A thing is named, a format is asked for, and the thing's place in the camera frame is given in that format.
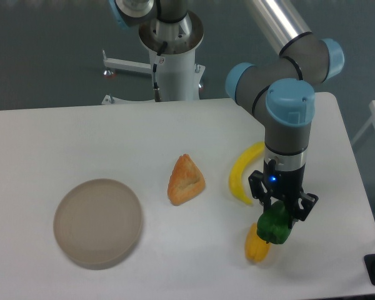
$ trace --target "blue joint cap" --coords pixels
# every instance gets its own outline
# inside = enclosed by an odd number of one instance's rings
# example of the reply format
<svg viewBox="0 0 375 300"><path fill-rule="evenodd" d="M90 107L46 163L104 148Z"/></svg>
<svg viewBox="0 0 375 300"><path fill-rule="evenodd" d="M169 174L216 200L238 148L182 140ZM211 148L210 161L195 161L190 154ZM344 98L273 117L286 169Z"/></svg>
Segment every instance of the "blue joint cap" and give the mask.
<svg viewBox="0 0 375 300"><path fill-rule="evenodd" d="M344 53L342 47L338 42L333 39L323 39L322 40L329 51L329 72L326 79L329 79L335 75L338 75L344 66Z"/></svg>
<svg viewBox="0 0 375 300"><path fill-rule="evenodd" d="M115 4L115 0L108 0L108 3L110 4L112 14L114 15L119 27L121 27L123 30L129 29L129 26L125 23L123 17L121 17L121 15L119 14L119 11Z"/></svg>
<svg viewBox="0 0 375 300"><path fill-rule="evenodd" d="M253 66L253 64L249 62L242 62L241 64L237 64L234 66L226 76L225 80L225 91L229 97L235 100L236 102L236 87L238 86L238 82L242 74L245 70L249 67Z"/></svg>
<svg viewBox="0 0 375 300"><path fill-rule="evenodd" d="M315 92L303 80L285 78L270 85L266 96L266 107L279 123L289 127L302 127L313 120Z"/></svg>

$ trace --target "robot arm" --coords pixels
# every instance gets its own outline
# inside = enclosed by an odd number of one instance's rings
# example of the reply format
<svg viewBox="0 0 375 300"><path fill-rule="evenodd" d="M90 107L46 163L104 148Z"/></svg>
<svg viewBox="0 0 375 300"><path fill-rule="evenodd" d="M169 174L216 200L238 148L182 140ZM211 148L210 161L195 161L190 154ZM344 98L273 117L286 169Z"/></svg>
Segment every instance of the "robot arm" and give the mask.
<svg viewBox="0 0 375 300"><path fill-rule="evenodd" d="M139 37L149 51L155 100L199 99L203 72L196 70L195 49L203 40L204 30L200 19L188 11L187 1L109 0L109 3L122 28L139 24Z"/></svg>
<svg viewBox="0 0 375 300"><path fill-rule="evenodd" d="M238 64L227 76L226 91L265 127L264 168L249 177L252 195L264 206L264 214L272 209L271 198L282 201L289 214L285 226L291 229L307 218L318 200L302 187L314 116L311 85L340 73L344 54L332 39L318 40L290 1L246 0L246 4L279 59L264 67ZM267 242L285 241L270 227L257 226Z"/></svg>
<svg viewBox="0 0 375 300"><path fill-rule="evenodd" d="M122 28L159 19L165 23L181 21L188 13L186 0L109 0Z"/></svg>

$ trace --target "round plate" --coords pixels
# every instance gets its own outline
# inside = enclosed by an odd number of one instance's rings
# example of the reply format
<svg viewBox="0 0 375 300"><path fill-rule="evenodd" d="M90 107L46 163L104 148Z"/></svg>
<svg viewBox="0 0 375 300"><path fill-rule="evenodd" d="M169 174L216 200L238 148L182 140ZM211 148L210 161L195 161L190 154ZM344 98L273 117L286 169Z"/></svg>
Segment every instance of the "round plate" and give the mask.
<svg viewBox="0 0 375 300"><path fill-rule="evenodd" d="M107 269L119 263L138 240L141 226L138 197L125 184L110 179L75 187L54 217L60 248L89 269Z"/></svg>

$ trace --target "yellow bell pepper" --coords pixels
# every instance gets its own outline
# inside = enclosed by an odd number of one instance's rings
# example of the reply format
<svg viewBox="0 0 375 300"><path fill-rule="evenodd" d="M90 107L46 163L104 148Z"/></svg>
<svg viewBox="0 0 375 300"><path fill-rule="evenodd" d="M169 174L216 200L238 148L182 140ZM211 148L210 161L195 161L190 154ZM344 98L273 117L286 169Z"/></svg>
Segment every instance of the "yellow bell pepper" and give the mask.
<svg viewBox="0 0 375 300"><path fill-rule="evenodd" d="M253 223L247 234L244 252L246 258L254 263L259 263L267 256L271 243L267 244L257 235L257 223Z"/></svg>
<svg viewBox="0 0 375 300"><path fill-rule="evenodd" d="M247 205L253 205L252 200L246 196L242 183L242 175L248 164L257 159L264 152L264 142L257 142L247 148L237 159L229 173L229 189L233 196Z"/></svg>

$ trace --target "gray floor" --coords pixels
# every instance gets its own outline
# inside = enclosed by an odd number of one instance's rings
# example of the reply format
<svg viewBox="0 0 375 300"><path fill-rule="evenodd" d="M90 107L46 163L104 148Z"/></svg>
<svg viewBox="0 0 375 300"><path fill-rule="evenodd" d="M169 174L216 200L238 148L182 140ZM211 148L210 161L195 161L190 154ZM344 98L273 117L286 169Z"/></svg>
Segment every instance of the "gray floor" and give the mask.
<svg viewBox="0 0 375 300"><path fill-rule="evenodd" d="M352 138L375 99L375 0L292 2L316 36L337 40L345 51L344 71L316 91L337 97ZM190 0L189 5L205 30L196 52L197 62L207 67L202 98L227 97L224 80L237 63L263 65L277 58L242 0ZM106 0L0 0L0 110L98 105L109 93L152 99L147 76L103 78L103 48L108 57L148 63L138 29L119 29ZM375 212L373 129L354 152Z"/></svg>

